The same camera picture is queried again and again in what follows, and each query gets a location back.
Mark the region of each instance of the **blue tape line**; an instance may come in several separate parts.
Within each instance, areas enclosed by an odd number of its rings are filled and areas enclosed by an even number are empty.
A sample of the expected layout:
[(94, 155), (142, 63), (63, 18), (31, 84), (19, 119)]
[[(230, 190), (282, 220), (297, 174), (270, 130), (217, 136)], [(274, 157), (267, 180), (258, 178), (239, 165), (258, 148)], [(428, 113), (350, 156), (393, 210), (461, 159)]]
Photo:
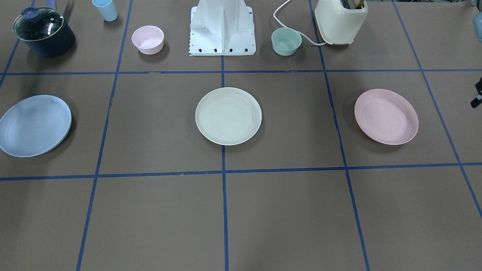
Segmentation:
[(284, 73), (285, 70), (225, 70), (224, 73)]
[(150, 177), (150, 176), (178, 176), (178, 175), (205, 175), (222, 174), (221, 170), (212, 171), (185, 171), (185, 172), (154, 172), (154, 173), (120, 173), (120, 174), (99, 174), (99, 178), (125, 178), (125, 177)]
[[(482, 69), (327, 69), (326, 72), (479, 72)], [(4, 72), (1, 76), (22, 75), (99, 75), (99, 74), (197, 74), (197, 73), (322, 73), (322, 69), (297, 70), (151, 70), (151, 71), (73, 71), (73, 72)]]
[[(482, 162), (462, 163), (463, 166), (482, 166)], [(405, 164), (405, 165), (368, 165), (348, 166), (348, 170), (359, 169), (390, 169), (390, 168), (425, 168), (425, 167), (450, 167), (459, 166), (458, 163), (440, 164)], [(261, 169), (231, 169), (225, 170), (226, 174), (239, 173), (270, 173), (270, 172), (304, 172), (304, 171), (336, 171), (345, 170), (345, 167), (307, 167), (307, 168), (261, 168)], [(124, 177), (149, 177), (149, 176), (179, 176), (179, 175), (206, 175), (223, 174), (222, 170), (208, 171), (177, 171), (177, 172), (149, 172), (149, 173), (118, 173), (98, 175), (65, 175), (65, 176), (25, 176), (25, 177), (0, 177), (0, 181), (23, 181), (23, 180), (52, 180), (52, 179), (86, 179), (86, 178), (124, 178)]]
[(224, 212), (224, 269), (229, 271), (229, 249), (228, 249), (228, 200), (226, 193), (226, 150), (222, 146), (223, 164), (223, 212)]
[(82, 264), (82, 257), (84, 255), (85, 240), (87, 239), (87, 230), (89, 228), (90, 215), (92, 213), (92, 205), (94, 204), (95, 188), (97, 187), (97, 178), (94, 178), (92, 183), (91, 196), (89, 200), (89, 208), (87, 209), (87, 217), (85, 218), (84, 232), (82, 233), (82, 241), (80, 243), (79, 259), (77, 260), (76, 271), (80, 271), (80, 265)]
[(79, 71), (79, 72), (9, 72), (8, 76), (18, 75), (99, 75), (99, 74), (116, 74), (114, 71)]
[(410, 72), (419, 69), (328, 69), (326, 72)]
[(266, 172), (302, 172), (302, 171), (331, 171), (345, 170), (344, 167), (309, 167), (309, 168), (273, 168), (273, 169), (232, 169), (226, 170), (227, 174), (236, 173), (266, 173)]
[(458, 72), (458, 71), (482, 71), (482, 68), (454, 68), (454, 69), (429, 68), (429, 69), (422, 69), (422, 70), (423, 71)]
[(12, 64), (13, 56), (15, 55), (15, 52), (17, 51), (17, 47), (18, 47), (19, 43), (20, 43), (20, 40), (17, 39), (17, 42), (15, 43), (15, 46), (12, 49), (12, 53), (10, 54), (10, 58), (8, 59), (7, 66), (5, 67), (3, 75), (0, 79), (0, 87), (3, 84), (3, 80), (5, 80), (5, 76), (7, 76), (8, 69), (10, 68), (10, 64)]
[(115, 93), (116, 86), (117, 86), (117, 78), (119, 76), (119, 69), (121, 67), (122, 51), (124, 49), (125, 38), (127, 36), (127, 29), (128, 29), (128, 26), (129, 26), (129, 19), (130, 19), (130, 16), (131, 16), (132, 3), (133, 3), (133, 0), (130, 0), (129, 10), (127, 12), (127, 19), (126, 19), (125, 27), (124, 27), (124, 35), (122, 37), (122, 43), (120, 45), (120, 51), (119, 51), (119, 58), (118, 58), (118, 61), (117, 61), (116, 75), (114, 77), (114, 83), (112, 85), (112, 91), (110, 93), (109, 106), (107, 108), (106, 122), (105, 122), (105, 125), (104, 125), (104, 132), (102, 134), (102, 141), (101, 141), (100, 150), (99, 150), (99, 160), (97, 161), (97, 167), (95, 169), (95, 178), (94, 178), (94, 183), (92, 184), (92, 192), (91, 192), (91, 197), (90, 197), (90, 200), (89, 200), (89, 208), (87, 210), (87, 217), (85, 219), (84, 232), (83, 232), (83, 235), (82, 235), (82, 242), (80, 244), (79, 259), (77, 260), (76, 271), (80, 271), (80, 266), (82, 264), (82, 257), (83, 257), (83, 252), (84, 252), (84, 248), (85, 248), (85, 240), (87, 238), (87, 231), (89, 229), (90, 215), (92, 213), (92, 205), (94, 204), (95, 188), (97, 186), (97, 178), (98, 178), (98, 175), (99, 175), (100, 164), (101, 164), (101, 161), (102, 161), (102, 154), (103, 154), (103, 151), (104, 151), (104, 144), (105, 144), (106, 135), (107, 135), (107, 127), (109, 125), (109, 114), (110, 114), (110, 109), (112, 107), (112, 99), (114, 98), (114, 93)]
[(221, 56), (221, 87), (224, 87), (224, 56)]
[(445, 130), (445, 134), (447, 135), (447, 138), (449, 139), (449, 142), (450, 142), (450, 146), (452, 147), (452, 150), (454, 151), (454, 155), (455, 155), (455, 158), (457, 159), (457, 162), (458, 162), (458, 165), (460, 166), (460, 170), (462, 171), (462, 175), (464, 176), (464, 179), (465, 179), (465, 182), (467, 183), (467, 187), (469, 188), (469, 191), (472, 195), (472, 199), (474, 200), (474, 203), (475, 203), (475, 206), (477, 207), (477, 210), (479, 211), (479, 215), (480, 217), (482, 218), (482, 209), (479, 205), (479, 202), (477, 200), (477, 197), (475, 196), (475, 193), (474, 193), (474, 190), (472, 189), (472, 186), (470, 184), (470, 181), (469, 179), (467, 178), (467, 174), (465, 173), (465, 169), (464, 169), (464, 166), (462, 165), (462, 162), (460, 161), (460, 157), (457, 153), (457, 150), (455, 149), (455, 145), (454, 145), (454, 142), (452, 141), (452, 137), (450, 136), (450, 133), (447, 129), (447, 126), (445, 125), (445, 121), (443, 120), (443, 116), (442, 116), (442, 113), (440, 112), (440, 109), (439, 109), (439, 106), (437, 105), (437, 101), (435, 100), (435, 96), (433, 95), (433, 92), (432, 92), (432, 89), (430, 87), (430, 84), (428, 83), (428, 80), (427, 80), (427, 77), (425, 76), (425, 72), (424, 70), (422, 69), (422, 65), (420, 63), (420, 60), (418, 59), (418, 56), (417, 56), (417, 53), (415, 51), (415, 47), (414, 45), (412, 44), (412, 40), (410, 39), (410, 36), (408, 35), (408, 31), (405, 27), (405, 24), (403, 23), (403, 20), (402, 20), (402, 16), (400, 15), (400, 12), (398, 11), (398, 8), (397, 8), (397, 5), (395, 4), (395, 2), (392, 2), (393, 4), (393, 7), (395, 8), (395, 12), (397, 13), (397, 16), (400, 20), (400, 23), (402, 25), (402, 28), (403, 28), (403, 31), (405, 32), (405, 35), (407, 37), (407, 40), (410, 44), (410, 47), (412, 48), (412, 52), (414, 53), (414, 56), (415, 56), (415, 59), (418, 63), (418, 66), (420, 67), (420, 71), (422, 72), (422, 76), (425, 80), (425, 84), (427, 85), (427, 89), (428, 89), (428, 92), (430, 93), (430, 97), (432, 98), (432, 102), (435, 106), (435, 109), (437, 110), (437, 114), (439, 115), (439, 118), (440, 118), (440, 121), (442, 122), (442, 126), (443, 126), (443, 129)]
[(119, 71), (119, 74), (149, 74), (149, 73), (173, 73), (173, 74), (191, 74), (191, 73), (221, 73), (220, 70), (151, 70), (151, 71)]
[(419, 168), (419, 167), (442, 167), (442, 166), (459, 166), (458, 163), (440, 163), (440, 164), (406, 164), (406, 165), (374, 165), (374, 166), (349, 166), (349, 170), (357, 169), (385, 169), (385, 168)]
[(26, 176), (26, 177), (2, 177), (1, 181), (28, 181), (28, 180), (58, 180), (58, 179), (90, 179), (95, 175), (60, 175), (60, 176)]
[(473, 165), (482, 165), (482, 162), (478, 163), (462, 163), (463, 166), (473, 166)]
[[(316, 28), (313, 6), (311, 4), (311, 0), (308, 0), (308, 1), (309, 1), (309, 8), (310, 8), (310, 11), (311, 11), (311, 18), (312, 18), (312, 21), (313, 21), (313, 27), (314, 27), (315, 32), (316, 32), (316, 40), (319, 43), (320, 40), (318, 38), (318, 30)], [(323, 74), (325, 76), (325, 82), (326, 82), (326, 88), (327, 88), (327, 91), (328, 91), (328, 97), (330, 98), (330, 105), (331, 105), (332, 110), (333, 110), (333, 120), (335, 122), (336, 131), (338, 132), (338, 139), (340, 141), (341, 157), (343, 158), (343, 165), (344, 165), (345, 174), (346, 174), (346, 177), (347, 177), (348, 188), (349, 188), (349, 191), (350, 191), (351, 204), (353, 206), (353, 213), (355, 215), (355, 220), (356, 220), (356, 223), (357, 223), (358, 235), (360, 237), (360, 243), (362, 245), (361, 249), (362, 249), (362, 252), (363, 252), (363, 258), (365, 259), (365, 266), (366, 266), (367, 271), (370, 271), (370, 264), (368, 262), (368, 256), (367, 256), (366, 249), (365, 249), (365, 241), (364, 241), (364, 238), (363, 238), (362, 227), (360, 225), (360, 219), (359, 219), (359, 216), (358, 216), (358, 209), (357, 209), (357, 205), (356, 205), (356, 202), (355, 202), (355, 195), (353, 194), (353, 188), (351, 186), (351, 180), (350, 180), (350, 174), (349, 174), (348, 165), (347, 165), (347, 159), (345, 157), (345, 151), (343, 149), (343, 141), (341, 139), (341, 133), (340, 133), (340, 129), (338, 127), (338, 120), (336, 118), (336, 111), (335, 111), (335, 106), (333, 104), (333, 97), (332, 97), (332, 94), (331, 94), (330, 83), (328, 82), (328, 74), (326, 72), (325, 61), (324, 61), (324, 58), (323, 58), (323, 52), (321, 51), (320, 46), (318, 46), (318, 50), (320, 52), (321, 65), (323, 67)]]

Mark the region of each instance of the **cup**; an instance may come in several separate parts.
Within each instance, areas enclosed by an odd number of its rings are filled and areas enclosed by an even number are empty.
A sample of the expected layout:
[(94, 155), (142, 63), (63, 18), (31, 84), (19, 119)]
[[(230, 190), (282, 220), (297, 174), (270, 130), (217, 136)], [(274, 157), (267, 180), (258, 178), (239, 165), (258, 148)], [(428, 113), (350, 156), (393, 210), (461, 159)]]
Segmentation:
[(301, 35), (298, 31), (282, 27), (278, 28), (271, 35), (273, 50), (283, 56), (294, 54), (301, 45)]
[(112, 22), (117, 19), (116, 5), (113, 0), (92, 0), (92, 4), (97, 8), (104, 20)]
[(156, 54), (164, 47), (164, 32), (155, 26), (143, 26), (132, 34), (132, 43), (143, 54)]

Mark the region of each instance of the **pot handle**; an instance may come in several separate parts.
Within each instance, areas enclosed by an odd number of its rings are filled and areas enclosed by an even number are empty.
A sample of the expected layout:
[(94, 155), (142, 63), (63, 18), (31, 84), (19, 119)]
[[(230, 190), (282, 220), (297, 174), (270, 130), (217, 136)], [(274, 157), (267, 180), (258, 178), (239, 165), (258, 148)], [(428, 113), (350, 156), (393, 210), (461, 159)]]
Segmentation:
[(55, 0), (46, 0), (45, 6), (48, 8), (57, 9), (57, 3), (55, 3)]

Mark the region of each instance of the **black clamp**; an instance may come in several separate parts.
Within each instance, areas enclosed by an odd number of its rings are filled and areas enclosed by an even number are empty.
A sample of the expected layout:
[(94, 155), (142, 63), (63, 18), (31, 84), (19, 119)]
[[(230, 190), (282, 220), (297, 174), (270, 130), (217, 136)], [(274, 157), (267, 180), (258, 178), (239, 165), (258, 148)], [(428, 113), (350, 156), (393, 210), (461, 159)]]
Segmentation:
[(475, 84), (475, 88), (477, 89), (479, 95), (470, 102), (472, 108), (476, 108), (477, 106), (479, 106), (479, 104), (482, 104), (482, 77), (477, 82), (477, 84)]

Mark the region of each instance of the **plate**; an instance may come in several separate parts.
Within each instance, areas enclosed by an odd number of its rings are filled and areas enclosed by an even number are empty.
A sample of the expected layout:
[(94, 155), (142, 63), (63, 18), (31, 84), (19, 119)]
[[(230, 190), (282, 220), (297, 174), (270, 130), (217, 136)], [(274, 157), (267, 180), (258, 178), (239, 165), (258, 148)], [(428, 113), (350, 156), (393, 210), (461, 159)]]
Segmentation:
[(407, 143), (418, 131), (418, 117), (412, 105), (386, 89), (372, 89), (360, 95), (355, 103), (355, 118), (367, 136), (387, 145)]
[(0, 148), (17, 157), (46, 153), (64, 140), (72, 123), (68, 105), (51, 95), (27, 98), (0, 119)]
[(244, 90), (218, 88), (199, 101), (196, 125), (201, 134), (214, 143), (225, 146), (241, 144), (258, 131), (261, 108)]

